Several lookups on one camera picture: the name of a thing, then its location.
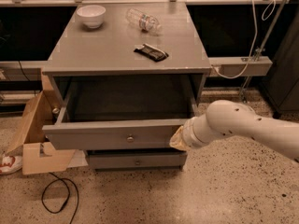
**clear bottle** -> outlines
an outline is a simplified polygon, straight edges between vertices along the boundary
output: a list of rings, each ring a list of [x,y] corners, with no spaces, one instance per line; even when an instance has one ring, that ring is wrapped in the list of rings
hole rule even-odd
[[[162,25],[159,21],[134,8],[130,8],[127,11],[126,19],[134,26],[148,31],[151,34],[159,34],[162,31]]]

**bowl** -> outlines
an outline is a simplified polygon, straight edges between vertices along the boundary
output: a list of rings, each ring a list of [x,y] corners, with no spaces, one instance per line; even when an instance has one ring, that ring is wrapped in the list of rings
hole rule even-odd
[[[102,25],[106,9],[99,5],[88,5],[77,10],[77,15],[84,25],[89,28],[98,28]]]

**terrazzo floor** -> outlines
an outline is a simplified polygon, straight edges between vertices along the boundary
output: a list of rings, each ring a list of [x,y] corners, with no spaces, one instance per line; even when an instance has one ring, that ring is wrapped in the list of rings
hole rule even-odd
[[[204,91],[201,112],[214,100],[239,102],[231,91]],[[248,105],[263,116],[272,109],[256,90]],[[290,114],[282,119],[299,121]],[[20,116],[0,116],[0,151],[6,149]],[[89,167],[56,173],[79,191],[73,223],[299,223],[299,164],[253,140],[231,137],[188,152],[183,170],[95,172]],[[51,214],[41,195],[49,174],[0,176],[0,223],[69,223],[75,190],[65,210]],[[55,184],[45,202],[57,210],[66,196]]]

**shoe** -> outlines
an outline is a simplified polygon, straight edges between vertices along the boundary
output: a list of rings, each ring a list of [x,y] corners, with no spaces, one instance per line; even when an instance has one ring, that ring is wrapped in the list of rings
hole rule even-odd
[[[21,156],[3,155],[2,163],[0,162],[0,175],[10,175],[17,172],[22,167]]]

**drawer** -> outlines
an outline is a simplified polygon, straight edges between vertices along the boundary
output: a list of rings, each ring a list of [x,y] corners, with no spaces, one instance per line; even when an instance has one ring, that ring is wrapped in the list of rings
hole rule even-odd
[[[172,167],[179,168],[185,164],[187,153],[175,150],[169,151],[123,151],[98,152],[88,156],[88,163],[97,170],[120,170]]]
[[[43,127],[56,149],[169,147],[178,127],[198,115],[187,75],[73,77],[61,87],[59,118]]]

